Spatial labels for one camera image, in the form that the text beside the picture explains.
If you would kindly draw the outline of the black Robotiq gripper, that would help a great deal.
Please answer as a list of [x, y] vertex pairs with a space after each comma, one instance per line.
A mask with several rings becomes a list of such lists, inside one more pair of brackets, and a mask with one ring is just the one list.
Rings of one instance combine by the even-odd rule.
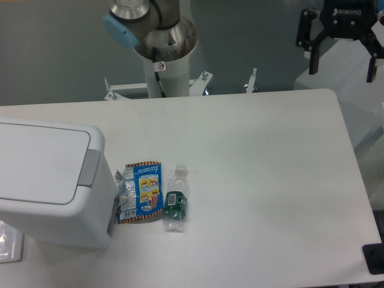
[[[322, 10], [305, 8], [301, 11], [296, 45], [304, 49], [310, 57], [309, 74], [319, 69], [320, 45], [324, 39], [359, 40], [370, 55], [367, 83], [376, 78], [379, 60], [383, 60], [383, 46], [373, 32], [379, 22], [383, 26], [383, 16], [378, 16], [377, 1], [324, 1]], [[323, 29], [311, 38], [312, 24], [320, 20]]]

